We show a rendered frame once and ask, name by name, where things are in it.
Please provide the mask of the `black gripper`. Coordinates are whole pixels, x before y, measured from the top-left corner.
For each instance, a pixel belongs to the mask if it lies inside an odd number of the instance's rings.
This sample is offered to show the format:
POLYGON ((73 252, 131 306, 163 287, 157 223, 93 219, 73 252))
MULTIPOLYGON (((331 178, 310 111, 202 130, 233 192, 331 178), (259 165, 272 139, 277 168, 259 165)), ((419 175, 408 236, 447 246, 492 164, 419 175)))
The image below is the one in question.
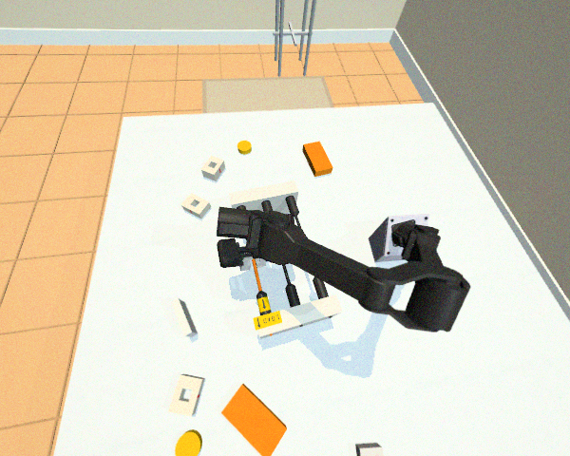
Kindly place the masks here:
POLYGON ((219 264, 222 268, 243 266, 244 257, 259 258, 247 251, 246 246, 240 247, 239 242, 236 242, 234 238, 220 239, 217 247, 219 264))

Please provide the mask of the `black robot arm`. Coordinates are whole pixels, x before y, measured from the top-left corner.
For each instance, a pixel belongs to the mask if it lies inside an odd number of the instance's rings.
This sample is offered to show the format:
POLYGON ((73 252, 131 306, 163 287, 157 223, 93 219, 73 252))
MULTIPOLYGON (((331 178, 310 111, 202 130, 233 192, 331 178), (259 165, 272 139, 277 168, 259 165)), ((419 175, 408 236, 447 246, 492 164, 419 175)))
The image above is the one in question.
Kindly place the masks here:
POLYGON ((293 264, 356 299, 365 310, 429 333, 451 331, 471 289, 461 273, 444 266, 437 252, 439 231, 414 219, 392 224, 392 245, 403 247, 401 259, 407 262, 387 269, 369 267, 308 239, 291 214, 218 209, 217 237, 246 238, 245 249, 253 256, 293 264), (389 303, 395 285, 413 281, 406 309, 394 309, 389 303))

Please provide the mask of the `yellow round disc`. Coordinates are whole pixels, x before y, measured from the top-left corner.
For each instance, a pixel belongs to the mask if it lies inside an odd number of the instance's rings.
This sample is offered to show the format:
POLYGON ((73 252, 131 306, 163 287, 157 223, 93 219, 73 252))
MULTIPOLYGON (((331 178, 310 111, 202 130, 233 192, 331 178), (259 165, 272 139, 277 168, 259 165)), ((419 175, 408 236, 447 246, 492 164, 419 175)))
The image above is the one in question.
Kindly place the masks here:
POLYGON ((247 141, 241 141, 237 144, 237 149, 240 154, 246 155, 252 151, 252 146, 247 141))
POLYGON ((195 429, 187 430, 180 437, 175 456, 198 456, 202 447, 202 438, 195 429))

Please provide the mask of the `orange rectangular block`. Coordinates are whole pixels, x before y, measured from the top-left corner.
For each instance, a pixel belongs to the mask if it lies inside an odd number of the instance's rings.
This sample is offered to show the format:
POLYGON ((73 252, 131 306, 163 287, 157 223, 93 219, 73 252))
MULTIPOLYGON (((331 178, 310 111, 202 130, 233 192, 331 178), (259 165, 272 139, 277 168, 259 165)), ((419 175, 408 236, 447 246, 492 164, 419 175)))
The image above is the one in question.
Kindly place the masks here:
POLYGON ((286 425, 243 383, 221 413, 255 447, 272 456, 286 425))
POLYGON ((303 144, 302 151, 315 177, 331 174, 333 166, 320 142, 303 144))

